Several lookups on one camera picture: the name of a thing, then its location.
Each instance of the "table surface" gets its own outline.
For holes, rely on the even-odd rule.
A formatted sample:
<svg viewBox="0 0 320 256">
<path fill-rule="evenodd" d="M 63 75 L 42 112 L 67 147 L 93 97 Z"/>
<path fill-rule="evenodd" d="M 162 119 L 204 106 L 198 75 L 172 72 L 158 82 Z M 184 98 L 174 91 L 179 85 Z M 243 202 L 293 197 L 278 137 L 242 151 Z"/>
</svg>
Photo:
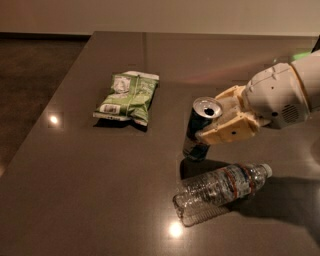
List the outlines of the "table surface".
<svg viewBox="0 0 320 256">
<path fill-rule="evenodd" d="M 193 100 L 244 85 L 316 38 L 95 32 L 0 180 L 0 255 L 319 255 L 320 114 L 184 165 Z M 97 126 L 111 75 L 158 74 L 148 130 Z M 61 127 L 51 127 L 55 114 Z M 268 163 L 263 189 L 175 237 L 181 171 Z"/>
</svg>

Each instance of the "crushed plastic bottle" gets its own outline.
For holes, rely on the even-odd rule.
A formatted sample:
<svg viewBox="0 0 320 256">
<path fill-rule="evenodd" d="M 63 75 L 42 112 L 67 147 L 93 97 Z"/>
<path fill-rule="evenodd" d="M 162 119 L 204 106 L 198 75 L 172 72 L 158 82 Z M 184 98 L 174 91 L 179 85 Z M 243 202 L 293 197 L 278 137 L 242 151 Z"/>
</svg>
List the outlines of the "crushed plastic bottle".
<svg viewBox="0 0 320 256">
<path fill-rule="evenodd" d="M 178 217 L 186 227 L 229 212 L 225 204 L 262 188 L 272 175 L 267 164 L 234 164 L 183 181 L 173 197 Z"/>
</svg>

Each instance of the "bottle label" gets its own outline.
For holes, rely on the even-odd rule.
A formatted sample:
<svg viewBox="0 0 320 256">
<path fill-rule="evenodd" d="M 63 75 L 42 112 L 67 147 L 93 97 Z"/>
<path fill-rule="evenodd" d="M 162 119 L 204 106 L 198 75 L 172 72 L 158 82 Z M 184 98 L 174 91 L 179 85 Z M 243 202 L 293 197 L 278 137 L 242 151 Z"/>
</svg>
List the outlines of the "bottle label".
<svg viewBox="0 0 320 256">
<path fill-rule="evenodd" d="M 232 183 L 234 190 L 234 199 L 244 197 L 251 193 L 250 178 L 245 170 L 238 166 L 230 166 L 224 169 Z"/>
</svg>

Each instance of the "chip bag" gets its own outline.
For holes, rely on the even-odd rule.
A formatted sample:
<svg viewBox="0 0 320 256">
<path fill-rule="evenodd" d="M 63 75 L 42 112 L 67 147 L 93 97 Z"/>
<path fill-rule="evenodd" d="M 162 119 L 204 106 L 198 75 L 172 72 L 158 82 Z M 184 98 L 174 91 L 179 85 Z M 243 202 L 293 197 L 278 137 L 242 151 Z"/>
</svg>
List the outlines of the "chip bag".
<svg viewBox="0 0 320 256">
<path fill-rule="evenodd" d="M 148 125 L 148 109 L 159 76 L 129 71 L 112 76 L 111 91 L 93 116 L 117 121 L 133 120 Z"/>
</svg>

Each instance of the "can lid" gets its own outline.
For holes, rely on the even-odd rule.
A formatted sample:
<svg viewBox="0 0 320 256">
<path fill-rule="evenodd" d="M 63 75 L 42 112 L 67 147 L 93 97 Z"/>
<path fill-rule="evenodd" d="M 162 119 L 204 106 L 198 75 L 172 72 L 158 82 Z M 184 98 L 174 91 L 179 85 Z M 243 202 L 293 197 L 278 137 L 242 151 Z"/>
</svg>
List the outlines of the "can lid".
<svg viewBox="0 0 320 256">
<path fill-rule="evenodd" d="M 193 102 L 193 109 L 202 117 L 214 119 L 222 115 L 221 104 L 210 97 L 197 98 Z"/>
</svg>

